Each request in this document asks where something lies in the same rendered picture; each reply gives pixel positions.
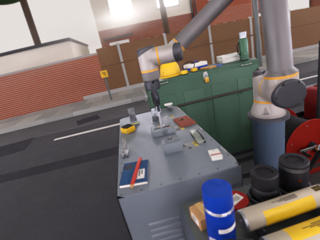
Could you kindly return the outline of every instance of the green thermos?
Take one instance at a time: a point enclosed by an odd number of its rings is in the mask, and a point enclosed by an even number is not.
[[[249,47],[246,31],[239,32],[239,42],[236,46],[236,52],[240,55],[240,61],[249,60]]]

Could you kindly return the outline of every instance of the brick wall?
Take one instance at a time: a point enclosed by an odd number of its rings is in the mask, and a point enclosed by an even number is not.
[[[320,0],[311,0],[310,7],[320,6]]]
[[[82,101],[107,91],[98,55],[0,77],[0,120]]]
[[[243,4],[231,4],[228,6],[214,21],[211,25],[216,25],[220,23],[227,23],[236,20],[246,19],[252,16],[252,6],[251,3],[244,1]],[[168,17],[169,27],[171,33],[180,32],[190,21],[192,20],[191,13],[183,14],[179,16]],[[156,36],[161,36],[164,32],[162,26],[162,20],[157,19],[153,21],[146,21],[142,23],[112,28],[108,30],[99,31],[99,37],[102,47],[109,46],[109,43],[129,39],[130,42],[136,40],[142,40],[147,38],[152,38]],[[123,37],[117,40],[103,41],[105,38],[110,38],[123,34],[133,33],[130,37]]]

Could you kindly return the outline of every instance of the blue cap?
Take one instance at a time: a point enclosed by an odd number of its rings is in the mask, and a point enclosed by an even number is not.
[[[204,208],[214,214],[225,214],[234,206],[232,187],[222,179],[210,179],[202,185]]]

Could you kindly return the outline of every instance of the red marker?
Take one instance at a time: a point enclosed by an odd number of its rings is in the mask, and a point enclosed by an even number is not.
[[[135,186],[135,182],[136,182],[136,179],[137,179],[137,175],[138,175],[138,171],[139,171],[139,168],[140,168],[141,160],[142,160],[142,157],[139,157],[138,162],[135,165],[133,176],[132,176],[132,179],[131,179],[131,182],[130,182],[130,188],[131,189],[133,189],[134,186]]]

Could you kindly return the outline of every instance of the green toolbox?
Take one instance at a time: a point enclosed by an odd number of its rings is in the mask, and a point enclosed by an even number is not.
[[[247,113],[254,101],[252,73],[258,68],[259,60],[249,59],[161,79],[161,108],[166,103],[180,107],[232,154],[251,149],[252,124]],[[155,106],[146,92],[152,109]]]

